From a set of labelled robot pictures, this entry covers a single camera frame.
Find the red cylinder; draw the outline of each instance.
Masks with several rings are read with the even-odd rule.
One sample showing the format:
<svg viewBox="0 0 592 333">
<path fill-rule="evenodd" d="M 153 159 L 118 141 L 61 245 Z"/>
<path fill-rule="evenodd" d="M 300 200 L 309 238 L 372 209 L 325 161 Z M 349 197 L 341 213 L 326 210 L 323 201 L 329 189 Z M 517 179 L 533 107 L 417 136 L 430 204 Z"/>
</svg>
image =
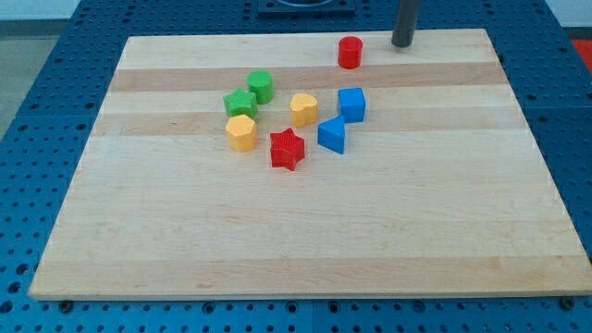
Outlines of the red cylinder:
<svg viewBox="0 0 592 333">
<path fill-rule="evenodd" d="M 362 63 L 362 40 L 347 36 L 339 41 L 339 65 L 346 69 L 354 69 Z"/>
</svg>

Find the green block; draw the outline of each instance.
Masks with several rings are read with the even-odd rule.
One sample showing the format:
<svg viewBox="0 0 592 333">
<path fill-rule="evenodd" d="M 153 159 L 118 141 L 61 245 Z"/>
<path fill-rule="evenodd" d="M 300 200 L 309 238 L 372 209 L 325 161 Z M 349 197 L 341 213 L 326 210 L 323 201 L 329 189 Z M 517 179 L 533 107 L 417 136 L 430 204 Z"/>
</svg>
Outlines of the green block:
<svg viewBox="0 0 592 333">
<path fill-rule="evenodd" d="M 224 107 L 229 117 L 245 115 L 255 119 L 257 116 L 256 95 L 253 92 L 245 92 L 241 88 L 224 96 Z"/>
<path fill-rule="evenodd" d="M 251 72 L 247 84 L 249 91 L 257 95 L 257 104 L 267 104 L 274 98 L 274 80 L 268 71 L 258 69 Z"/>
</svg>

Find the white floor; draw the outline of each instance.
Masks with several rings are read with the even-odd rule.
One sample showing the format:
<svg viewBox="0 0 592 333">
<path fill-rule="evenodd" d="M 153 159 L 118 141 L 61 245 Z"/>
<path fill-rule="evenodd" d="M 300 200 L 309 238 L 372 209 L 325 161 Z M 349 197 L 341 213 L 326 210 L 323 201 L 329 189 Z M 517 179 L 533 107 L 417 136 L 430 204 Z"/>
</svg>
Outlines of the white floor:
<svg viewBox="0 0 592 333">
<path fill-rule="evenodd" d="M 56 36 L 0 37 L 0 138 L 4 137 L 56 41 Z"/>
</svg>

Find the yellow heart block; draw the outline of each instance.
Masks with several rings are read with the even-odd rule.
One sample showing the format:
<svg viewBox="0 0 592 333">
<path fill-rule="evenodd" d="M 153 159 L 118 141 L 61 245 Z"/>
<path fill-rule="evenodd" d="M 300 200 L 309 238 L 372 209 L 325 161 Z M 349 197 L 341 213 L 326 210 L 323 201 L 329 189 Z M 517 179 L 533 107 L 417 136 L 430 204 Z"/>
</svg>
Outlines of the yellow heart block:
<svg viewBox="0 0 592 333">
<path fill-rule="evenodd" d="M 315 123 L 318 119 L 318 101 L 308 93 L 296 93 L 290 101 L 292 125 L 296 128 Z"/>
<path fill-rule="evenodd" d="M 240 153 L 252 150 L 257 144 L 257 125 L 245 115 L 231 117 L 226 125 L 226 134 L 230 147 Z"/>
</svg>

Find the black metal rod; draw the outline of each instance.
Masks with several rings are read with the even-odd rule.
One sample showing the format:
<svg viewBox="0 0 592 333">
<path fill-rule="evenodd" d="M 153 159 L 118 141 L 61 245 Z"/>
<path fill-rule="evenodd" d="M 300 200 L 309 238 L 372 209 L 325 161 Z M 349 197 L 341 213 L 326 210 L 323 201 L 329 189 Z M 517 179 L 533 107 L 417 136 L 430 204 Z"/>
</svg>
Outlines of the black metal rod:
<svg viewBox="0 0 592 333">
<path fill-rule="evenodd" d="M 421 5 L 422 0 L 401 0 L 395 27 L 392 30 L 392 38 L 390 39 L 393 45 L 397 47 L 411 45 Z"/>
</svg>

